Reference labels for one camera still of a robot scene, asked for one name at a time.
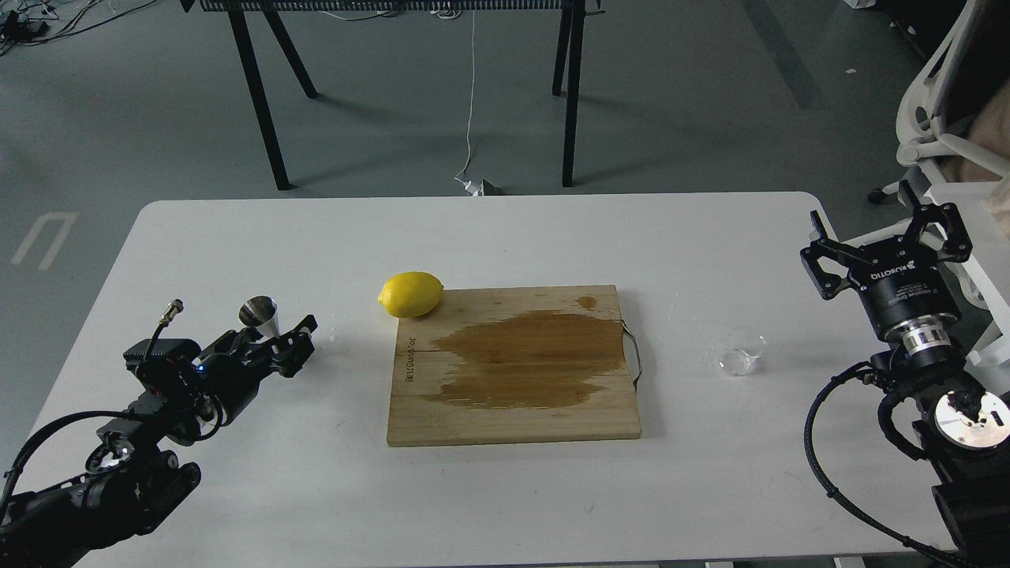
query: wooden cutting board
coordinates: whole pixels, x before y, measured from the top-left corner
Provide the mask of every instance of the wooden cutting board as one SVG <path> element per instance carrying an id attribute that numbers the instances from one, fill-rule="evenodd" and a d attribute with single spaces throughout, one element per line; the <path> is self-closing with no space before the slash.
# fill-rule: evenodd
<path id="1" fill-rule="evenodd" d="M 445 290 L 401 319 L 393 447 L 635 439 L 614 286 Z"/>

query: white cable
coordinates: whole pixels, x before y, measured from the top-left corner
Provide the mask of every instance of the white cable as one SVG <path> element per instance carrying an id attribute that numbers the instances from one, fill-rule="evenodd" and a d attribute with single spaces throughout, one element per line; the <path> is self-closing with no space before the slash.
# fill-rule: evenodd
<path id="1" fill-rule="evenodd" d="M 470 144 L 470 130 L 474 124 L 474 93 L 477 91 L 477 10 L 471 10 L 471 15 L 473 16 L 473 26 L 470 31 L 470 62 L 472 70 L 470 76 L 470 117 L 467 118 L 467 162 L 463 165 L 463 169 L 452 178 L 462 183 L 463 187 L 467 187 L 467 182 L 460 179 L 460 176 L 467 173 L 467 168 L 470 167 L 470 160 L 474 157 L 474 149 Z"/>
<path id="2" fill-rule="evenodd" d="M 338 15 L 334 14 L 333 12 L 326 12 L 326 11 L 323 11 L 323 10 L 316 10 L 316 11 L 319 12 L 320 14 L 326 14 L 327 16 L 336 18 L 338 20 L 343 20 L 343 21 L 363 21 L 363 20 L 374 19 L 374 18 L 377 18 L 377 17 L 388 17 L 388 16 L 385 16 L 383 14 L 376 13 L 376 14 L 373 14 L 371 16 L 365 16 L 365 17 L 362 17 L 362 18 L 345 18 L 343 16 L 338 16 Z"/>

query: metal jigger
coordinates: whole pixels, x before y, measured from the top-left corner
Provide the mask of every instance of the metal jigger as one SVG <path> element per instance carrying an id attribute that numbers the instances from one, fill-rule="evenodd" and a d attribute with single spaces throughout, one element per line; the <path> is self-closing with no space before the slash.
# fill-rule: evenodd
<path id="1" fill-rule="evenodd" d="M 276 338 L 281 335 L 277 320 L 277 302 L 270 296 L 249 298 L 238 309 L 238 320 L 242 325 L 256 327 L 265 338 Z"/>

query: brand logo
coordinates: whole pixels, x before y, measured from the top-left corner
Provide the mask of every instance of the brand logo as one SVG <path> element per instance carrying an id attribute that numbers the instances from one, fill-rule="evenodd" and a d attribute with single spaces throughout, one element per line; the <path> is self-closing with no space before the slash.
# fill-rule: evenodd
<path id="1" fill-rule="evenodd" d="M 417 343 L 416 338 L 410 338 L 407 342 L 407 382 L 414 382 L 414 344 Z"/>
<path id="2" fill-rule="evenodd" d="M 912 270 L 914 268 L 915 261 L 908 261 L 908 264 L 906 265 L 896 266 L 892 269 L 885 270 L 884 272 L 875 272 L 870 275 L 870 278 L 880 280 L 881 278 L 887 278 L 888 276 L 898 274 L 899 272 L 905 272 L 906 270 Z"/>

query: lemon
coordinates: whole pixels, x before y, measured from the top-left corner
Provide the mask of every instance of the lemon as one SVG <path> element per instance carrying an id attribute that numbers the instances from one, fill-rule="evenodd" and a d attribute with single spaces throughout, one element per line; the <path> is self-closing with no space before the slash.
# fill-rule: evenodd
<path id="1" fill-rule="evenodd" d="M 417 317 L 441 301 L 442 285 L 426 272 L 404 272 L 390 278 L 379 292 L 379 303 L 394 317 Z"/>

